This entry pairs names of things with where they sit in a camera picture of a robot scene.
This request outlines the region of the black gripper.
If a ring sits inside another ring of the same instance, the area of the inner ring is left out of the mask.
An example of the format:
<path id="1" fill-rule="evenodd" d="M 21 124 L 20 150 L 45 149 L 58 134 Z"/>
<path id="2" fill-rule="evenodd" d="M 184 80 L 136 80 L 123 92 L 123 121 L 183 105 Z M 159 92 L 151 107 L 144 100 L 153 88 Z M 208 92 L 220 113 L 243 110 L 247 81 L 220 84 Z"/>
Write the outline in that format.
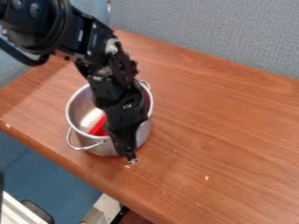
<path id="1" fill-rule="evenodd" d="M 151 92 L 145 87 L 132 87 L 103 110 L 107 115 L 105 135 L 113 142 L 116 154 L 133 165 L 137 163 L 136 152 L 151 132 Z"/>

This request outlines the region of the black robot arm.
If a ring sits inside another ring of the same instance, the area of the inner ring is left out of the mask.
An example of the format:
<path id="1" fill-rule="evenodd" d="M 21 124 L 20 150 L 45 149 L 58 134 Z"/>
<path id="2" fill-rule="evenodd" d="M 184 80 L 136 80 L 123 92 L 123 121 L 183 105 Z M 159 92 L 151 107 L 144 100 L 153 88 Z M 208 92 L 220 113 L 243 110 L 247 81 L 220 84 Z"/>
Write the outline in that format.
<path id="1" fill-rule="evenodd" d="M 83 143 L 75 149 L 124 156 L 135 164 L 149 135 L 153 97 L 111 28 L 69 0 L 0 0 L 0 25 L 0 49 L 16 60 L 37 67 L 58 54 L 88 82 L 65 108 L 68 132 Z"/>

